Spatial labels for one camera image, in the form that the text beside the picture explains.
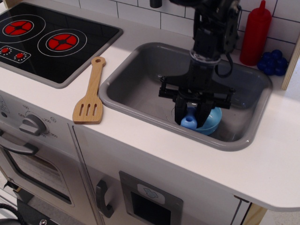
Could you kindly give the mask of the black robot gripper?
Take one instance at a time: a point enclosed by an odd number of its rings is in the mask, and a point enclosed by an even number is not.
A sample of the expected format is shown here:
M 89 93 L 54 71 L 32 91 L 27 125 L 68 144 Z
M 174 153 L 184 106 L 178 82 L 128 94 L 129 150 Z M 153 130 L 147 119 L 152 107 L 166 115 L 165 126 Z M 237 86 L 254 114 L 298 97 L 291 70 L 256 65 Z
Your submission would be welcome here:
M 204 125 L 212 107 L 229 109 L 231 99 L 235 93 L 234 88 L 230 88 L 213 80 L 213 75 L 220 78 L 228 78 L 233 71 L 233 61 L 230 55 L 226 55 L 229 60 L 230 70 L 225 74 L 220 74 L 218 65 L 221 58 L 205 58 L 200 55 L 191 55 L 188 71 L 183 75 L 163 76 L 160 78 L 161 87 L 159 96 L 171 98 L 175 102 L 175 122 L 181 124 L 187 111 L 187 101 L 198 103 L 195 118 L 197 128 Z

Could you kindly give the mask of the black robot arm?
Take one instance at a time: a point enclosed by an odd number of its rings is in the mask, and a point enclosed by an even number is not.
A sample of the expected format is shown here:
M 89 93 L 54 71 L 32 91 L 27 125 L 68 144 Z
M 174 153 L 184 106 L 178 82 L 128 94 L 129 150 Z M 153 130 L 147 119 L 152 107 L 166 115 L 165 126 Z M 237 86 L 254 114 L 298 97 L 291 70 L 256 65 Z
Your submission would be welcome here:
M 238 40 L 237 25 L 241 12 L 238 0 L 174 0 L 173 4 L 195 9 L 193 49 L 190 50 L 190 64 L 183 75 L 163 76 L 159 96 L 171 98 L 175 103 L 175 122 L 180 124 L 186 116 L 188 103 L 196 104 L 195 119 L 201 127 L 215 107 L 230 108 L 234 88 L 220 84 L 212 79 L 218 72 L 221 56 L 230 63 L 230 54 Z

